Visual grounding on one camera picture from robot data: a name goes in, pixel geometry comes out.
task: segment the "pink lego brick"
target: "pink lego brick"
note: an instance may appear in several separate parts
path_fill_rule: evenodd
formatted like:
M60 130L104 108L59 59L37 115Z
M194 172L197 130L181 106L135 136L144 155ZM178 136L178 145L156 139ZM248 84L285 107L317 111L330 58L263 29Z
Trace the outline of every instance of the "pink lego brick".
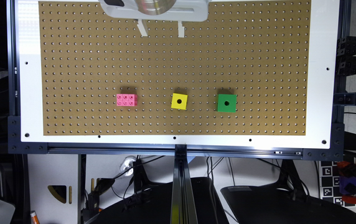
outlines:
M136 106L138 97L136 94L117 94L117 106Z

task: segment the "orange object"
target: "orange object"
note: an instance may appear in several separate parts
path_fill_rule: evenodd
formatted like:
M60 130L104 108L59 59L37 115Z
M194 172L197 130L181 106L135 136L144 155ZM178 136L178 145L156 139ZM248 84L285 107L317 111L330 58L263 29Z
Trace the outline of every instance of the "orange object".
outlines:
M341 199L343 201L347 202L347 203L351 203L351 204L355 204L356 205L356 196L343 195Z
M339 169L343 169L344 167L346 167L347 165L351 164L350 162L347 161L342 161L342 162L338 162L337 163L337 168Z
M33 220L33 224L40 224L39 219L37 217L37 214L35 213L35 211L32 211L30 213L31 219Z

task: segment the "wooden board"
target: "wooden board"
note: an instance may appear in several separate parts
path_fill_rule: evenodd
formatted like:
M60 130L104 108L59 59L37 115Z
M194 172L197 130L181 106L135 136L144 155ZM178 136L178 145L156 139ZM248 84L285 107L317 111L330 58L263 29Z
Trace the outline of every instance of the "wooden board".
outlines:
M39 2L44 135L305 135L310 1L211 2L204 22L108 17ZM135 93L137 107L117 107ZM171 109L173 93L187 109ZM216 95L237 95L237 112Z

